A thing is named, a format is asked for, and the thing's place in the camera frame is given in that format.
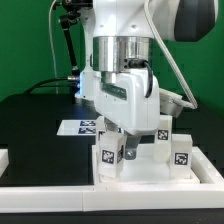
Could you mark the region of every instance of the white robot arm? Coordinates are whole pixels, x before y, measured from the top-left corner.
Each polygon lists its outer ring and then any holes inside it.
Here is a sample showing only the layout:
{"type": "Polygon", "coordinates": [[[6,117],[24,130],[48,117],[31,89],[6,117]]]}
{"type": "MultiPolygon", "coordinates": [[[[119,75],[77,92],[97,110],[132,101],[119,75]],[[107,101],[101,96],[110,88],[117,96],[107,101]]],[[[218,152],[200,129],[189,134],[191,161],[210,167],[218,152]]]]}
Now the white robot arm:
{"type": "MultiPolygon", "coordinates": [[[[154,31],[148,24],[144,3],[163,39],[197,41],[215,25],[217,0],[95,0],[93,69],[98,71],[96,110],[132,135],[153,134],[160,114],[159,87],[147,71],[130,66],[133,59],[150,64],[154,31]],[[145,97],[149,90],[150,97],[145,97]]],[[[177,71],[187,96],[197,104],[177,71]]]]}

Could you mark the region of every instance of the green backdrop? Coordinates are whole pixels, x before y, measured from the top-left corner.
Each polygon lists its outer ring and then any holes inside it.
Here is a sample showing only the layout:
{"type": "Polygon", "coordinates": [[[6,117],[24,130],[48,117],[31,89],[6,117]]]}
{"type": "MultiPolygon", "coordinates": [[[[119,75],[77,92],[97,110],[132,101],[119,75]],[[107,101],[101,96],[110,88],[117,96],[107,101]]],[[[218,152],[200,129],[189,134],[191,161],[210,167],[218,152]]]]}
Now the green backdrop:
{"type": "MultiPolygon", "coordinates": [[[[54,77],[48,35],[51,0],[0,1],[0,100],[22,93],[33,84],[54,77]]],[[[219,1],[216,27],[197,43],[166,42],[194,95],[224,117],[224,2],[219,1]]],[[[53,36],[59,76],[70,75],[62,30],[57,23],[63,9],[53,12],[53,36]]],[[[78,64],[84,67],[82,27],[72,27],[78,64]]],[[[154,44],[153,70],[160,87],[182,93],[174,73],[154,44]]],[[[55,90],[44,90],[54,93],[55,90]]]]}

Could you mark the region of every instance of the white block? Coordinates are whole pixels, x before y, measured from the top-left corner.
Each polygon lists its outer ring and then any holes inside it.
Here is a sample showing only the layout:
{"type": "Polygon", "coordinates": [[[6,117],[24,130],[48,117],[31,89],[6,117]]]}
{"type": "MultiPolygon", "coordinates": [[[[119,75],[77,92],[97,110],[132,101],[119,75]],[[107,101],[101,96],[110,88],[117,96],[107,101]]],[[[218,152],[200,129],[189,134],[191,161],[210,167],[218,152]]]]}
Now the white block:
{"type": "Polygon", "coordinates": [[[191,171],[190,179],[170,179],[169,163],[158,163],[153,160],[153,144],[139,144],[137,157],[124,160],[123,170],[118,179],[106,181],[97,172],[97,154],[92,150],[93,177],[95,186],[123,186],[132,184],[199,184],[200,180],[191,171]]]}
{"type": "Polygon", "coordinates": [[[191,168],[194,172],[197,172],[201,183],[224,184],[221,174],[197,147],[193,147],[192,150],[191,168]]]}
{"type": "Polygon", "coordinates": [[[0,188],[0,212],[69,212],[83,210],[83,192],[92,186],[0,188]]]}
{"type": "Polygon", "coordinates": [[[123,155],[127,137],[112,131],[107,131],[100,138],[100,153],[98,173],[111,178],[117,178],[123,170],[123,155]]]}
{"type": "Polygon", "coordinates": [[[0,149],[0,177],[9,165],[8,149],[0,149]]]}
{"type": "Polygon", "coordinates": [[[84,211],[223,207],[223,185],[131,185],[83,194],[84,211]]]}
{"type": "Polygon", "coordinates": [[[154,160],[166,163],[170,160],[172,136],[172,117],[160,115],[160,124],[155,135],[154,160]]]}
{"type": "Polygon", "coordinates": [[[190,135],[172,135],[170,177],[190,178],[192,157],[192,138],[190,135]]]}

